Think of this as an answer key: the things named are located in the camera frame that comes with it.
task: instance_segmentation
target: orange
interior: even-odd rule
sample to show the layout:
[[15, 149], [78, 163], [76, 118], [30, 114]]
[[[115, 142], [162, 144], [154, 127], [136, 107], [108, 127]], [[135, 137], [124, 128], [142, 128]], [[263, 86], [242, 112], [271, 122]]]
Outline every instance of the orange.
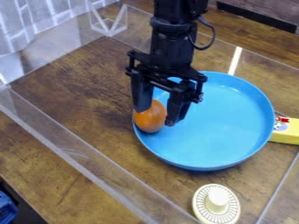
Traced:
[[134, 112], [135, 125], [142, 131], [155, 133], [164, 126], [166, 115], [164, 105], [158, 100], [152, 100], [148, 110], [142, 113]]

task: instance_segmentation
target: blue plate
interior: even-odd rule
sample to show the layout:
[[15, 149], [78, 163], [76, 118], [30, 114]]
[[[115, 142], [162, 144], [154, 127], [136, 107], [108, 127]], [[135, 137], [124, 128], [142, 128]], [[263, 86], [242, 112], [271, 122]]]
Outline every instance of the blue plate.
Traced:
[[[203, 73], [208, 76], [203, 102], [191, 104], [184, 120], [154, 134], [135, 126], [135, 133], [146, 148], [171, 165], [215, 171], [239, 164], [263, 148], [275, 112], [250, 82], [224, 73]], [[156, 88], [154, 98], [166, 106], [168, 93]]]

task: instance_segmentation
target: yellow box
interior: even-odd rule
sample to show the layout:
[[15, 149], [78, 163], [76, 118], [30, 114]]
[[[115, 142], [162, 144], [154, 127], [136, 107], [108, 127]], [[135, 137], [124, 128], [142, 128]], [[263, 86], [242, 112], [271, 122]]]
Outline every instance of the yellow box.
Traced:
[[270, 141], [283, 144], [299, 144], [299, 119], [278, 116]]

